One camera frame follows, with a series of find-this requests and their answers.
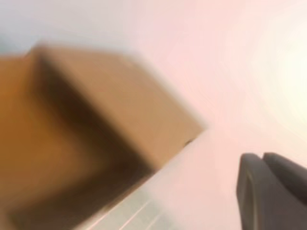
white surface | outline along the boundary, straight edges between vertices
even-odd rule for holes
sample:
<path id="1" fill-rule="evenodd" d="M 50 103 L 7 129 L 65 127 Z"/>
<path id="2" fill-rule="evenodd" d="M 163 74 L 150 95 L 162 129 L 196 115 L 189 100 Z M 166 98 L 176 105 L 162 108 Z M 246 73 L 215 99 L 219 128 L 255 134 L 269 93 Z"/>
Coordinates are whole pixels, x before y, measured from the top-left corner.
<path id="1" fill-rule="evenodd" d="M 0 0 L 0 52 L 40 40 L 130 50 L 129 0 Z"/>

white wall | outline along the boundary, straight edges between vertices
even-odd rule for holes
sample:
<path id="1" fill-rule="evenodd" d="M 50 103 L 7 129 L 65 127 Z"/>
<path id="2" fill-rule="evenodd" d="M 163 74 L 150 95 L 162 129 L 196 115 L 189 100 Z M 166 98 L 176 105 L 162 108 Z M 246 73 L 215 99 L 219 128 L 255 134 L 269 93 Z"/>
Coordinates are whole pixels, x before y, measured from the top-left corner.
<path id="1" fill-rule="evenodd" d="M 40 40 L 129 51 L 129 0 L 0 0 L 0 52 Z"/>
<path id="2" fill-rule="evenodd" d="M 307 1 L 136 1 L 139 54 L 209 126 L 147 188 L 187 230 L 238 230 L 241 153 L 307 165 Z"/>

cardboard box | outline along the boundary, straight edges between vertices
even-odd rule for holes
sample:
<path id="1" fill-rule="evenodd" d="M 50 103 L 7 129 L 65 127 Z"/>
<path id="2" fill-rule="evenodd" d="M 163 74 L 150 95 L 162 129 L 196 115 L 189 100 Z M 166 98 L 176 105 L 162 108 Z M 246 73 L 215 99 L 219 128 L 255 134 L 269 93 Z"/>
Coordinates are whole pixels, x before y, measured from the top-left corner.
<path id="1" fill-rule="evenodd" d="M 112 207 L 202 132 L 133 58 L 38 46 L 0 59 L 0 205 L 18 230 Z"/>

black object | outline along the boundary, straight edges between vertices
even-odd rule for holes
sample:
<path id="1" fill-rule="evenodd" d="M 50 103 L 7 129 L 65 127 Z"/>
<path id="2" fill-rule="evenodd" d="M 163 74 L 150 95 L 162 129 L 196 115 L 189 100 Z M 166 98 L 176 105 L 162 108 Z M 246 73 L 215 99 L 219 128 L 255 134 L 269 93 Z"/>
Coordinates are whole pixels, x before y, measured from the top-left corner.
<path id="1" fill-rule="evenodd" d="M 307 230 L 307 170 L 275 153 L 241 156 L 237 198 L 243 230 Z"/>

brown cardboard box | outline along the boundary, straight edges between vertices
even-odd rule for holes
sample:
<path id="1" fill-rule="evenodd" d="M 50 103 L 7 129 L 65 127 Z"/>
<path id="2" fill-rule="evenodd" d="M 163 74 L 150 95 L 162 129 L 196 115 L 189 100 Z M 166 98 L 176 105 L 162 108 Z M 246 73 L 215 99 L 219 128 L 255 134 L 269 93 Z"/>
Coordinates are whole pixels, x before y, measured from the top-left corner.
<path id="1" fill-rule="evenodd" d="M 72 229 L 202 127 L 132 58 L 38 46 L 0 59 L 0 205 L 20 230 Z"/>

